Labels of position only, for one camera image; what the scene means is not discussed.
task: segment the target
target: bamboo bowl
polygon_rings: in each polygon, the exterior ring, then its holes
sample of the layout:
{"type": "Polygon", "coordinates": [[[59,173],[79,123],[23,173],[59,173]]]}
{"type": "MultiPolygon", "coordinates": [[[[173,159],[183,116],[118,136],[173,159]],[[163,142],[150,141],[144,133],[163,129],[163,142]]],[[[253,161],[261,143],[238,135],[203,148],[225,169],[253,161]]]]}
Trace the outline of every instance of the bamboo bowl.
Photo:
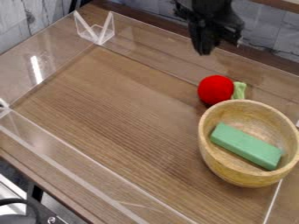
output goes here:
{"type": "Polygon", "coordinates": [[[199,124],[199,146],[213,172],[237,186],[274,184],[295,168],[299,160],[299,134],[293,122],[277,109],[250,100],[225,101],[206,111],[199,124]],[[211,142],[211,132],[221,122],[285,151],[277,170],[266,171],[211,142]]]}

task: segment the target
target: green sponge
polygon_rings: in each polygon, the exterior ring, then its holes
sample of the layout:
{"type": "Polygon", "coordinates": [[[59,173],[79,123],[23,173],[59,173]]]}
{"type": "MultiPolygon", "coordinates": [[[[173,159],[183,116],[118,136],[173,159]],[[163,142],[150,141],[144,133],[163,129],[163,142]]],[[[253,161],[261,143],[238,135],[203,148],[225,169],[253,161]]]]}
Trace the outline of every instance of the green sponge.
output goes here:
{"type": "Polygon", "coordinates": [[[213,131],[210,140],[267,170],[277,168],[282,150],[225,123],[213,131]]]}

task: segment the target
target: red sponge ball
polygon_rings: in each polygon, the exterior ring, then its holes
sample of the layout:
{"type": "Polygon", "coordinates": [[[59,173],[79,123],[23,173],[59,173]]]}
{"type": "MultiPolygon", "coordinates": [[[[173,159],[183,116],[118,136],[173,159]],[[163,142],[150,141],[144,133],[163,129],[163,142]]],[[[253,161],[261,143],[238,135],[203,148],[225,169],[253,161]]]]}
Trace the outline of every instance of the red sponge ball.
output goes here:
{"type": "Polygon", "coordinates": [[[234,82],[222,75],[213,75],[202,80],[198,93],[210,105],[225,102],[234,94],[234,82]]]}

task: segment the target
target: bowl rim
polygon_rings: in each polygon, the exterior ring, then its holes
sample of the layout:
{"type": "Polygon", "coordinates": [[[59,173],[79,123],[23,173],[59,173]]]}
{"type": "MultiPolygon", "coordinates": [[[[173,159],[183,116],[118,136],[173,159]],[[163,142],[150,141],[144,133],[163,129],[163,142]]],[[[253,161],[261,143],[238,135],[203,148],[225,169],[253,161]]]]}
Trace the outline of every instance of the bowl rim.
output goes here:
{"type": "Polygon", "coordinates": [[[227,100],[227,101],[223,101],[223,102],[215,104],[213,107],[210,107],[210,108],[206,110],[206,112],[205,112],[205,114],[202,115],[202,117],[201,117],[201,122],[199,122],[199,140],[201,140],[201,143],[203,144],[203,146],[205,146],[205,148],[206,148],[206,151],[210,153],[210,155],[213,156],[213,158],[214,158],[214,159],[215,159],[223,166],[229,167],[229,168],[230,168],[231,170],[234,170],[235,172],[242,172],[242,173],[245,173],[245,174],[247,174],[247,175],[251,175],[251,176],[270,177],[270,176],[275,176],[275,175],[278,175],[278,174],[282,174],[282,173],[290,171],[290,170],[295,167],[295,164],[297,164],[297,162],[298,162],[298,160],[299,160],[299,132],[298,132],[298,130],[297,130],[295,125],[293,124],[293,122],[291,122],[291,120],[287,118],[287,116],[286,116],[278,109],[273,108],[271,106],[266,105],[265,103],[262,103],[262,102],[259,102],[259,101],[251,101],[251,100],[227,100]],[[295,155],[294,155],[294,158],[293,158],[293,160],[290,161],[290,163],[289,163],[285,167],[282,167],[282,168],[279,168],[279,169],[277,169],[277,170],[274,170],[274,171],[262,171],[262,170],[261,170],[261,171],[247,171],[247,170],[243,170],[243,171],[242,171],[242,170],[235,166],[235,164],[225,164],[225,163],[223,163],[223,160],[221,159],[221,157],[218,157],[217,154],[215,154],[215,152],[210,149],[206,137],[205,137],[203,135],[201,135],[201,133],[203,133],[203,123],[205,123],[205,121],[206,121],[206,119],[207,119],[207,116],[210,115],[211,111],[213,111],[214,109],[217,109],[218,107],[226,105],[226,104],[239,103],[239,102],[257,104],[258,106],[262,106],[262,107],[270,109],[271,111],[274,111],[275,113],[278,113],[278,115],[282,116],[282,117],[285,118],[285,121],[287,122],[287,124],[289,124],[289,126],[290,126],[290,128],[291,128],[291,130],[293,130],[293,132],[294,132],[294,134],[295,134],[295,136],[297,136],[297,148],[298,148],[298,150],[297,150],[297,153],[295,153],[295,155]]]}

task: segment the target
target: green object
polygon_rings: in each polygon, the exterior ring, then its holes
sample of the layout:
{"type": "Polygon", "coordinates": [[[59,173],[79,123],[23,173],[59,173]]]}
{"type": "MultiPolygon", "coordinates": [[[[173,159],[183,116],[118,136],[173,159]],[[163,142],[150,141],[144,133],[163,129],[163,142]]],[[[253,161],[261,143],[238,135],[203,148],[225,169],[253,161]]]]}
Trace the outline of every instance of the green object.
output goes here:
{"type": "Polygon", "coordinates": [[[234,94],[231,100],[246,99],[247,83],[235,81],[234,82],[234,94]]]}
{"type": "Polygon", "coordinates": [[[225,123],[213,131],[210,140],[267,170],[277,168],[282,150],[225,123]]]}

